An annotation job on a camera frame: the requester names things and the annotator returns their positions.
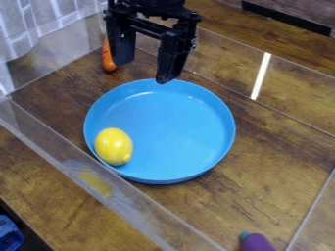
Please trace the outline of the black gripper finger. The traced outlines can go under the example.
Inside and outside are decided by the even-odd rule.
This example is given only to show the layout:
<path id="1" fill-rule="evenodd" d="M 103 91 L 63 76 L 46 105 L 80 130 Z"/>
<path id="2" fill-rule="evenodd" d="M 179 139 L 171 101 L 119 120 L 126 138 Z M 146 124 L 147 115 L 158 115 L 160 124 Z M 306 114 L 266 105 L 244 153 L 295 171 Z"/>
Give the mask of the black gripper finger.
<path id="1" fill-rule="evenodd" d="M 159 84 L 166 84 L 180 76 L 191 49 L 190 39 L 183 39 L 179 34 L 170 31 L 163 34 L 158 56 Z"/>
<path id="2" fill-rule="evenodd" d="M 135 58 L 136 31 L 123 17 L 106 18 L 106 31 L 112 61 L 116 66 L 123 66 Z"/>

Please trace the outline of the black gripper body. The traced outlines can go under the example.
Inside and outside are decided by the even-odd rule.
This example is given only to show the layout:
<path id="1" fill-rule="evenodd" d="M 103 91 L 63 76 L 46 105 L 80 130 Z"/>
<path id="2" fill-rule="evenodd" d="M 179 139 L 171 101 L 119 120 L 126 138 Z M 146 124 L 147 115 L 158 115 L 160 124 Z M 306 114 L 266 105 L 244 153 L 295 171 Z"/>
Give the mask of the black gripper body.
<path id="1" fill-rule="evenodd" d="M 195 38 L 200 15 L 184 7 L 186 0 L 107 0 L 104 12 L 106 32 L 110 39 L 128 38 L 136 32 L 160 39 L 174 32 L 184 39 Z M 176 19 L 174 27 L 166 27 L 140 18 Z"/>

